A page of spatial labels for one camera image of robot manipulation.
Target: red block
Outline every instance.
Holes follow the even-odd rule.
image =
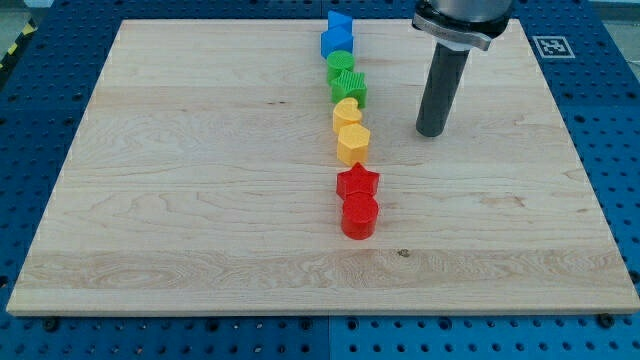
[[[342,204],[342,231],[354,240],[364,240],[376,230],[379,207],[370,194],[347,196]]]
[[[338,174],[336,193],[344,200],[349,195],[365,193],[375,195],[378,192],[380,174],[368,171],[360,163],[356,163],[351,170]]]

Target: blue pegboard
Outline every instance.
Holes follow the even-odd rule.
[[[627,266],[640,280],[639,85],[590,6],[516,0]],[[57,0],[0,93],[0,308],[4,309],[120,21],[125,18],[410,18],[413,0]],[[0,359],[640,358],[640,316],[15,319]]]

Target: blue block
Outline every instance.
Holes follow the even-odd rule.
[[[323,58],[336,50],[353,52],[353,35],[341,27],[335,27],[322,33],[320,53]]]
[[[329,29],[333,29],[335,27],[341,27],[348,31],[350,34],[352,33],[353,28],[353,18],[351,16],[341,14],[337,11],[329,10]]]

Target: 3d printed block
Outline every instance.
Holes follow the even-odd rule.
[[[340,133],[343,126],[360,124],[362,112],[358,110],[358,100],[344,98],[333,108],[333,132]]]
[[[335,27],[340,27],[350,34],[353,30],[353,18],[351,16],[341,14],[337,11],[329,10],[329,14],[327,16],[329,20],[329,29],[333,29]]]
[[[331,101],[337,104],[346,97],[358,100],[360,109],[366,106],[367,85],[364,83],[364,73],[344,70],[338,78],[331,82]]]
[[[349,195],[342,204],[342,231],[354,240],[373,235],[380,208],[373,196],[365,193]]]
[[[336,193],[345,200],[348,196],[363,193],[374,196],[378,192],[380,174],[369,171],[360,163],[356,163],[351,170],[338,174]]]
[[[338,134],[338,159],[347,166],[367,162],[371,132],[360,124],[343,126]]]
[[[320,36],[320,53],[323,58],[336,50],[353,52],[353,35],[341,27],[335,27]]]
[[[337,50],[329,54],[327,57],[327,84],[331,85],[331,81],[342,74],[342,71],[353,71],[356,65],[356,59],[348,51]]]

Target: plywood board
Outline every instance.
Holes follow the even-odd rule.
[[[326,21],[125,21],[14,315],[630,313],[636,291],[517,21],[473,51],[445,133],[434,48],[357,21],[377,232],[340,231]]]

